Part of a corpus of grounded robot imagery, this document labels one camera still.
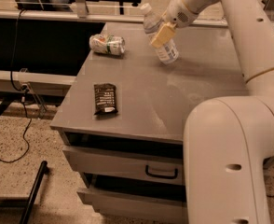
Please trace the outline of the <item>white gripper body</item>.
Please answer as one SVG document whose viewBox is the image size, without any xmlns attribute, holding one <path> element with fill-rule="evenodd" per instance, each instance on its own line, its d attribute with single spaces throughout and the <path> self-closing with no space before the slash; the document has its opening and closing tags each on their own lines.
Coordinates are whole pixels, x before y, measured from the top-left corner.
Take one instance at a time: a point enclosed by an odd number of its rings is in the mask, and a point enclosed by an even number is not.
<svg viewBox="0 0 274 224">
<path fill-rule="evenodd" d="M 177 28 L 189 26 L 198 17 L 201 2 L 202 0 L 171 0 L 162 18 Z"/>
</svg>

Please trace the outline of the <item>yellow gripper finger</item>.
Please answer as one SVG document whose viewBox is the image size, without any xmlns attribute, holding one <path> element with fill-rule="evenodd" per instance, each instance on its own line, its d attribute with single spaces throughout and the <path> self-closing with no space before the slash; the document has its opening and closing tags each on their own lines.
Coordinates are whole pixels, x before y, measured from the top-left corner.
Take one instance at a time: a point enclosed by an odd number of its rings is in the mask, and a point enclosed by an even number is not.
<svg viewBox="0 0 274 224">
<path fill-rule="evenodd" d="M 151 40 L 154 48 L 160 48 L 175 36 L 176 25 L 171 22 L 163 23 Z"/>
</svg>

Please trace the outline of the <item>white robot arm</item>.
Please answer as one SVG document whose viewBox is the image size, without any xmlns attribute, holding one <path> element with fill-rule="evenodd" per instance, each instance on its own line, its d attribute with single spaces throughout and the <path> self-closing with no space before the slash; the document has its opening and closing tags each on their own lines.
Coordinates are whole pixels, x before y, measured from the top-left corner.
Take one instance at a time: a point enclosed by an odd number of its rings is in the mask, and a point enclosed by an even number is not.
<svg viewBox="0 0 274 224">
<path fill-rule="evenodd" d="M 184 130 L 189 224 L 270 224 L 263 161 L 274 156 L 274 26 L 257 0 L 171 0 L 158 46 L 221 3 L 248 90 L 197 105 Z"/>
</svg>

